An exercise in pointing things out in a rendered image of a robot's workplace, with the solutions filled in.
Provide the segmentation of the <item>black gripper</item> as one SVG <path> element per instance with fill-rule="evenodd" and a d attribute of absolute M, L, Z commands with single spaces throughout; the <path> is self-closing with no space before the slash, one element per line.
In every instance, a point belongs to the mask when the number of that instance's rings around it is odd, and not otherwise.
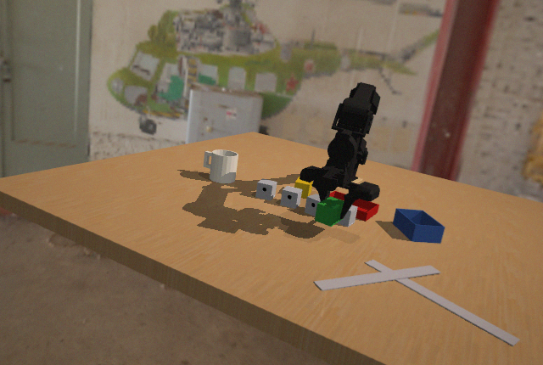
<path fill-rule="evenodd" d="M 362 182 L 360 184 L 352 182 L 352 180 L 354 180 L 353 172 L 356 163 L 356 157 L 352 158 L 351 161 L 349 161 L 348 163 L 345 163 L 347 167 L 349 181 L 344 188 L 349 189 L 349 192 L 344 195 L 344 204 L 341 211 L 340 219 L 344 218 L 344 216 L 356 200 L 363 199 L 365 201 L 373 201 L 379 196 L 380 188 L 378 185 L 369 182 Z M 319 188 L 316 186 L 316 173 L 320 169 L 321 168 L 315 166 L 306 167 L 301 171 L 299 179 L 308 183 L 314 180 L 313 184 L 311 185 L 318 191 L 320 201 L 323 201 L 329 198 L 330 191 L 326 190 L 325 188 Z"/>

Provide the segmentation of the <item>red tray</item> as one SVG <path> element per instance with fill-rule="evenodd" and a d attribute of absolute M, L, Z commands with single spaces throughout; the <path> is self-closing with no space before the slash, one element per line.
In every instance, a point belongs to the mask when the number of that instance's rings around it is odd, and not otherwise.
<path fill-rule="evenodd" d="M 334 191 L 330 193 L 329 197 L 334 197 L 336 199 L 341 199 L 344 201 L 344 195 L 340 192 Z M 375 204 L 370 201 L 365 201 L 363 199 L 356 200 L 352 205 L 357 206 L 356 217 L 362 221 L 367 221 L 369 218 L 378 213 L 378 204 Z"/>

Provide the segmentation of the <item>grey flat bar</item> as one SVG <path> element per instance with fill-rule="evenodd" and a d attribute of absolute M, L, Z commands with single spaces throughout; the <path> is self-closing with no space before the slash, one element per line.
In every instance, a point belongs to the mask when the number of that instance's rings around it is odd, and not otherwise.
<path fill-rule="evenodd" d="M 386 267 L 385 265 L 375 261 L 370 260 L 365 262 L 368 266 L 373 267 L 374 269 L 380 272 L 392 271 L 392 269 Z M 396 279 L 395 281 L 405 285 L 409 289 L 416 291 L 420 295 L 424 295 L 429 298 L 432 302 L 438 304 L 439 306 L 444 307 L 446 310 L 456 314 L 457 316 L 467 320 L 473 325 L 481 328 L 482 330 L 488 332 L 489 334 L 494 335 L 496 338 L 499 338 L 508 344 L 514 346 L 520 341 L 520 339 L 512 334 L 509 334 L 507 331 L 497 328 L 495 325 L 486 322 L 484 319 L 477 317 L 476 315 L 468 312 L 467 310 L 457 306 L 456 304 L 448 301 L 447 299 L 439 296 L 430 289 L 423 287 L 420 284 L 410 280 L 409 278 Z"/>
<path fill-rule="evenodd" d="M 321 291 L 441 273 L 431 265 L 314 281 Z"/>

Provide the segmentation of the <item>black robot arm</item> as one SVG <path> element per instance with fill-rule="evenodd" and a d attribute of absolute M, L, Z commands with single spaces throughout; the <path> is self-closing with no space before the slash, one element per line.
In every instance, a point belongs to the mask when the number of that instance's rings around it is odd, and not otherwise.
<path fill-rule="evenodd" d="M 367 160 L 367 142 L 363 139 L 369 134 L 373 115 L 378 110 L 380 96 L 376 87 L 366 83 L 357 83 L 350 91 L 350 96 L 339 104 L 332 128 L 337 130 L 335 138 L 328 145 L 327 154 L 331 160 L 316 173 L 316 186 L 334 191 L 336 187 L 344 188 L 349 181 L 345 163 L 356 157 L 354 180 L 358 165 L 365 165 Z M 339 120 L 339 121 L 338 121 Z M 338 121 L 338 124 L 337 124 Z M 337 124 L 337 126 L 336 126 Z M 340 166 L 333 165 L 333 162 Z"/>

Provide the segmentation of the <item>blue open-top tray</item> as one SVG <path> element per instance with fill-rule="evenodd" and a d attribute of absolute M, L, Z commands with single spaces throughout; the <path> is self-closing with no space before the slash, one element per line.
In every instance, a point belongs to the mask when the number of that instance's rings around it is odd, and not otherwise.
<path fill-rule="evenodd" d="M 445 227 L 425 211 L 395 209 L 393 224 L 412 242 L 439 243 Z"/>

